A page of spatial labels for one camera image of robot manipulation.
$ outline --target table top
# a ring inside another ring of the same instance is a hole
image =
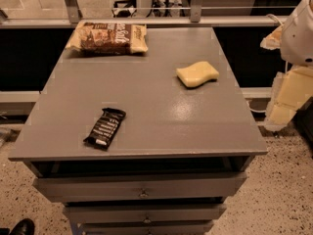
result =
[[[266,144],[212,28],[149,28],[145,55],[65,50],[11,152],[12,161],[251,156]],[[176,68],[220,73],[187,89]],[[127,113],[107,151],[84,144],[102,108]]]

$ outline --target gray table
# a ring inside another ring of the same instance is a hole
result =
[[[202,234],[224,210],[225,198],[244,182],[250,161],[266,154],[211,28],[149,28],[147,42],[144,56],[85,57],[64,51],[10,154],[10,160],[23,161],[37,175],[39,191],[65,204],[72,223],[84,220],[73,233]],[[220,77],[190,90],[175,69],[198,61],[209,61]],[[104,152],[83,139],[106,107],[127,116]],[[133,194],[135,189],[140,193]],[[203,223],[193,210],[205,205]],[[159,217],[156,206],[163,207]],[[181,216],[182,206],[194,218]],[[125,218],[129,209],[146,217],[154,213],[156,221]],[[116,219],[110,210],[117,212]],[[165,218],[167,213],[172,217]]]

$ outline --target black shoe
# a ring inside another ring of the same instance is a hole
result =
[[[35,232],[35,225],[29,218],[20,221],[11,231],[9,235],[33,235]]]

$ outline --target snack bag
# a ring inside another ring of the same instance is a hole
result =
[[[144,25],[80,22],[66,49],[103,55],[125,55],[148,51]]]

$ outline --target chocolate bar wrapper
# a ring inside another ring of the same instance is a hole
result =
[[[125,111],[104,108],[103,114],[95,123],[89,136],[84,139],[84,142],[96,148],[107,150],[125,117]]]

